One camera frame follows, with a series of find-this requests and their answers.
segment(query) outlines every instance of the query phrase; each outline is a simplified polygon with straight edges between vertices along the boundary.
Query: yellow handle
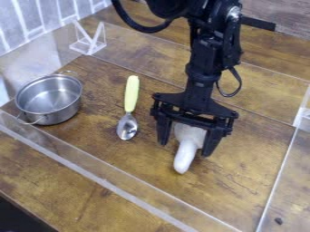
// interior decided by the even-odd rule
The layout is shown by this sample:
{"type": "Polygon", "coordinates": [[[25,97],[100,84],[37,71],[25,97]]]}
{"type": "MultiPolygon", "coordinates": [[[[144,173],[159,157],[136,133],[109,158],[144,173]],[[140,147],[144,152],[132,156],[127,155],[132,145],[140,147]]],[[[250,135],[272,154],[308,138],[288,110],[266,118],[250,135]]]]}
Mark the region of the yellow handle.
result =
{"type": "Polygon", "coordinates": [[[125,84],[124,92],[124,111],[132,112],[136,107],[136,100],[139,94],[139,78],[129,76],[125,84]]]}

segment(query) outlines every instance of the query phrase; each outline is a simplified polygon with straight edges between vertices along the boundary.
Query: black cable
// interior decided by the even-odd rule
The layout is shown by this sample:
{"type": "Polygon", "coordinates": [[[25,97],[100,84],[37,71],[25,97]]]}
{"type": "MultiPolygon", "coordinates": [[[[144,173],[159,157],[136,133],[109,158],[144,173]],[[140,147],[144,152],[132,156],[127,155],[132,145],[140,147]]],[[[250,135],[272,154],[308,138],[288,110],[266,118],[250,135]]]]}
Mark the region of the black cable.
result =
{"type": "Polygon", "coordinates": [[[239,76],[239,74],[238,74],[236,69],[232,67],[232,68],[230,68],[228,70],[230,70],[230,72],[232,73],[234,77],[236,78],[236,80],[238,80],[238,82],[239,82],[239,87],[238,87],[238,89],[236,89],[235,91],[232,91],[231,93],[226,93],[226,92],[221,91],[221,88],[219,87],[219,83],[217,83],[217,82],[215,83],[220,95],[221,95],[223,97],[226,97],[226,98],[234,97],[234,96],[239,93],[239,90],[240,90],[240,88],[242,88],[242,79],[240,79],[240,76],[239,76]]]}
{"type": "Polygon", "coordinates": [[[123,21],[140,33],[148,33],[148,34],[157,33],[160,30],[167,28],[169,23],[172,22],[172,20],[165,20],[161,24],[156,26],[144,26],[132,20],[131,16],[127,14],[127,12],[123,9],[120,0],[111,0],[111,2],[123,21]]]}

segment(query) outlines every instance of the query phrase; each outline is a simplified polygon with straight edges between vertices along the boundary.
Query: wood grain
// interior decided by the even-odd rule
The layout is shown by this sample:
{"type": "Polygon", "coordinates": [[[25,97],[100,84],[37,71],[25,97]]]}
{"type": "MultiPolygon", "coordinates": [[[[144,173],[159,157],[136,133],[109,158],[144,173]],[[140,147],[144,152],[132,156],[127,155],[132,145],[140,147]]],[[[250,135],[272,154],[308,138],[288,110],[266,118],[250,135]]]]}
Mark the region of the wood grain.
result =
{"type": "Polygon", "coordinates": [[[0,194],[57,231],[179,231],[2,132],[0,140],[0,194]]]}
{"type": "MultiPolygon", "coordinates": [[[[85,26],[95,28],[95,24],[97,21],[88,19],[85,26]]],[[[184,66],[189,51],[184,46],[112,25],[107,25],[105,28],[108,47],[95,54],[96,58],[175,86],[185,86],[184,66]]],[[[213,98],[276,121],[292,124],[308,83],[246,63],[238,70],[243,77],[239,94],[234,98],[224,98],[217,90],[213,90],[213,98]]],[[[223,72],[220,85],[226,92],[236,89],[236,81],[230,72],[223,72]]]]}
{"type": "MultiPolygon", "coordinates": [[[[123,4],[139,23],[155,25],[161,21],[152,16],[145,5],[132,1],[123,1],[123,4]]],[[[112,6],[96,13],[96,17],[99,20],[127,27],[112,6]]],[[[153,36],[187,46],[187,21],[184,19],[175,20],[172,25],[153,36]]],[[[240,44],[244,51],[243,62],[310,81],[310,69],[307,68],[310,64],[310,41],[243,25],[240,44]]]]}
{"type": "Polygon", "coordinates": [[[307,231],[310,227],[310,134],[299,130],[287,157],[278,188],[266,211],[262,231],[307,231]]]}
{"type": "MultiPolygon", "coordinates": [[[[180,89],[139,75],[141,91],[135,117],[140,131],[133,140],[119,141],[115,126],[123,115],[123,88],[125,77],[135,73],[91,57],[79,58],[64,69],[81,74],[83,108],[68,122],[42,130],[238,229],[252,231],[291,140],[292,128],[240,111],[232,136],[223,139],[208,159],[196,157],[187,175],[179,176],[172,170],[177,146],[173,136],[165,147],[157,144],[148,108],[152,102],[149,95],[155,91],[179,92],[180,89]]],[[[12,104],[5,110],[16,113],[12,104]]]]}

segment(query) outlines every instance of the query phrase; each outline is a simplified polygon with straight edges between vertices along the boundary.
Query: white object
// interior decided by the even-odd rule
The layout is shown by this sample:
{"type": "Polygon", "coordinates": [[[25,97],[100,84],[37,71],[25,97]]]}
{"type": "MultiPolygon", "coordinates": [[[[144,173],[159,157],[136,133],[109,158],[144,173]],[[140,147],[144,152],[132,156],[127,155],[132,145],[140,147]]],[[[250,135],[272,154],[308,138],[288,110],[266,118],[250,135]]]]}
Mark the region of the white object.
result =
{"type": "Polygon", "coordinates": [[[73,21],[76,42],[69,48],[85,55],[92,55],[107,46],[105,28],[103,22],[99,23],[93,38],[88,35],[77,21],[73,21]]]}
{"type": "Polygon", "coordinates": [[[303,97],[303,101],[302,101],[302,104],[300,104],[300,108],[298,110],[295,120],[294,120],[294,123],[292,123],[294,127],[310,132],[308,124],[302,123],[302,125],[300,125],[300,121],[302,121],[303,117],[310,118],[310,85],[307,87],[304,97],[303,97]]]}
{"type": "Polygon", "coordinates": [[[184,174],[195,158],[197,149],[201,149],[205,130],[176,123],[173,135],[179,141],[179,149],[173,158],[173,169],[184,174]]]}

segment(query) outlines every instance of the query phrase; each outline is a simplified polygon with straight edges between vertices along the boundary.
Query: spoon bowl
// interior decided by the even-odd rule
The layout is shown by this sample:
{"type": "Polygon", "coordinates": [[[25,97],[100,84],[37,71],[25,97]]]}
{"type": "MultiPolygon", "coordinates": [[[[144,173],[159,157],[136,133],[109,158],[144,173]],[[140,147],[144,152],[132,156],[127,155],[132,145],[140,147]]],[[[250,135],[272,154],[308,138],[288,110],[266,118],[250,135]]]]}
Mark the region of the spoon bowl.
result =
{"type": "Polygon", "coordinates": [[[129,140],[136,135],[136,131],[136,119],[132,114],[127,112],[119,121],[116,133],[121,140],[129,140]]]}

